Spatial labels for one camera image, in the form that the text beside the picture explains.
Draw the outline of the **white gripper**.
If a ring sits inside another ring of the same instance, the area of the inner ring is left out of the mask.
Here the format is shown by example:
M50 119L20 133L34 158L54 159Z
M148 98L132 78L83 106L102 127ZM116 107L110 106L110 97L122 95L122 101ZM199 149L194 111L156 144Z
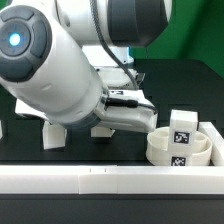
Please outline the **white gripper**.
M150 133L157 124L157 109L148 100L107 98L97 116L99 127L115 130Z

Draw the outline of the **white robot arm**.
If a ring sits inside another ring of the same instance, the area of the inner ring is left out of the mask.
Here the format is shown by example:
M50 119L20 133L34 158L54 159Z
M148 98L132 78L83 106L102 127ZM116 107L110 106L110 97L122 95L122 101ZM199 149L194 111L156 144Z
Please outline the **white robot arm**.
M151 132L151 102L113 95L83 48L145 47L171 11L172 0L8 0L0 10L0 85L66 129Z

